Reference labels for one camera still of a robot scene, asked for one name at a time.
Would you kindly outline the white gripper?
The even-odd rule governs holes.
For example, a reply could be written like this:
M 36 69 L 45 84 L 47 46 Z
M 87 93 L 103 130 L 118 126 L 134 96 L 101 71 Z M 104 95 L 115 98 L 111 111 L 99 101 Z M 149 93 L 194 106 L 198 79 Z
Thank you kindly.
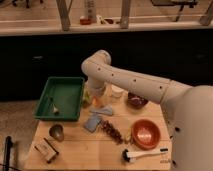
M 102 97 L 106 91 L 106 84 L 104 82 L 89 80 L 87 85 L 89 92 L 96 97 Z

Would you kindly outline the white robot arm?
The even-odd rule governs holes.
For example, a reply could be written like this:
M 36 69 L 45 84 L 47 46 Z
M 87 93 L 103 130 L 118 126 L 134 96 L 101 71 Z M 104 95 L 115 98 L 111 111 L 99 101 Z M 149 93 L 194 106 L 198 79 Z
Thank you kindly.
M 105 50 L 86 58 L 81 69 L 94 95 L 111 83 L 161 106 L 173 123 L 171 171 L 213 171 L 213 86 L 119 69 Z

